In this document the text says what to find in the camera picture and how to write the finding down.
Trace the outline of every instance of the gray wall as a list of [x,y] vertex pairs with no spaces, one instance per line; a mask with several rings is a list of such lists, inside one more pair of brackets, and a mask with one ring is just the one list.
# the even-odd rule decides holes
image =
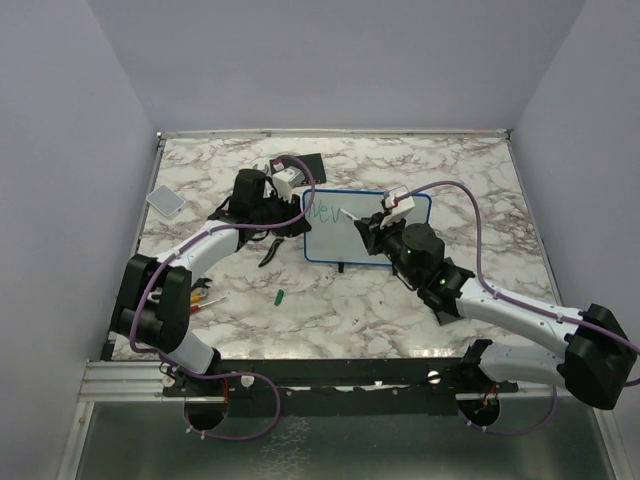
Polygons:
[[584,0],[89,0],[158,130],[514,127]]
[[[637,0],[587,2],[518,122],[514,147],[565,303],[610,307],[640,342]],[[639,403],[636,387],[616,408],[638,478]]]
[[156,143],[84,0],[2,2],[0,478],[53,478]]

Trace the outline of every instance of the marble tabletop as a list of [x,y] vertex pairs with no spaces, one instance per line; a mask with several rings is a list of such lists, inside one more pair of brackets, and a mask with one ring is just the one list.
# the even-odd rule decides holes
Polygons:
[[[501,138],[180,138],[167,140],[156,186],[187,204],[173,219],[150,208],[140,253],[159,254],[189,237],[231,192],[240,168],[280,154],[322,153],[327,188],[387,190],[455,179],[477,196],[483,217],[485,275],[498,284],[553,301],[550,280],[508,146]],[[453,187],[429,192],[431,225],[447,255],[475,270],[475,220]],[[270,240],[250,243],[216,264],[210,299],[226,300],[191,316],[190,328],[223,358],[395,358],[461,354],[476,338],[527,341],[477,320],[440,326],[435,315],[387,267],[310,263],[302,237],[288,239],[264,268]],[[279,289],[285,295],[274,305]],[[119,337],[114,360],[151,358]]]

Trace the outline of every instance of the whiteboard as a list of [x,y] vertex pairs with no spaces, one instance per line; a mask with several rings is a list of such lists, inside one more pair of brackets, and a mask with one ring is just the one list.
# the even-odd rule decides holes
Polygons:
[[[302,194],[303,208],[311,190]],[[353,222],[342,212],[344,208],[358,218],[382,211],[384,192],[371,190],[316,189],[316,197],[307,212],[311,231],[304,234],[304,256],[310,262],[391,265],[384,255],[370,256]],[[419,193],[413,197],[416,207],[407,215],[407,225],[427,223],[431,213],[431,197]]]

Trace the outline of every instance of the whiteboard marker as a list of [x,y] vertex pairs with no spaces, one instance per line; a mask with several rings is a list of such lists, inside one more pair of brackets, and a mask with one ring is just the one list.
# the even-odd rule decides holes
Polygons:
[[344,213],[347,217],[349,217],[351,220],[353,220],[354,222],[358,220],[355,215],[347,212],[344,208],[341,208],[340,211]]

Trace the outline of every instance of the metal frame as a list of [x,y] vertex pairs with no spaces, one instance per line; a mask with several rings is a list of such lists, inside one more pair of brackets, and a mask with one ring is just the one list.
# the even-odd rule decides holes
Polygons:
[[[536,232],[536,237],[547,273],[549,275],[554,297],[558,304],[561,303],[560,292],[558,291],[555,276],[546,253],[544,242],[540,236],[540,230],[530,209],[530,201],[524,188],[520,171],[513,154],[510,141],[510,134],[506,130],[486,130],[486,131],[449,131],[449,130],[342,130],[342,129],[287,129],[287,130],[213,130],[213,131],[193,131],[193,132],[165,132],[158,133],[159,143],[156,152],[153,173],[149,182],[147,193],[151,191],[155,184],[160,162],[164,153],[167,139],[177,138],[268,138],[268,137],[378,137],[397,138],[404,136],[415,137],[436,137],[447,135],[451,137],[481,136],[491,138],[503,138],[506,141],[511,156],[518,182],[524,195],[527,209],[529,210],[531,221]],[[139,222],[136,240],[132,246],[132,253],[135,253],[139,245],[140,236],[144,228],[148,206],[143,206]],[[96,402],[184,402],[184,397],[167,398],[163,397],[162,391],[163,374],[159,370],[160,362],[156,361],[133,361],[133,362],[89,362],[85,369],[82,381],[78,404],[74,413],[73,423],[69,432],[69,437],[64,450],[62,462],[58,471],[58,480],[69,480],[76,478],[84,445],[89,432],[91,417]],[[503,393],[503,398],[509,397],[541,397],[548,396],[549,389],[546,386],[536,384],[520,383],[520,390],[515,393]],[[559,390],[561,396],[570,396],[565,390]],[[459,400],[479,398],[481,395],[475,393],[459,394]],[[189,397],[189,402],[215,402],[222,403],[224,399],[219,396],[214,397]],[[633,473],[629,463],[620,432],[613,412],[600,411],[594,409],[595,418],[603,438],[607,455],[614,474],[619,480],[633,480]]]
[[192,130],[159,133],[162,140],[173,138],[269,138],[269,137],[349,137],[349,138],[398,138],[398,137],[483,137],[508,138],[507,130],[366,130],[342,128],[284,128],[238,130]]
[[[90,362],[79,401],[177,402],[219,404],[224,397],[215,382],[176,379],[160,371],[161,362]],[[460,358],[371,360],[223,360],[223,371],[259,372],[278,385],[286,415],[335,416],[426,413],[457,415],[455,392],[480,398],[491,381],[475,379],[472,386],[458,377],[473,366]],[[230,379],[234,416],[270,417],[273,393],[259,382],[245,390],[240,378]],[[515,393],[515,384],[501,384],[501,393]]]

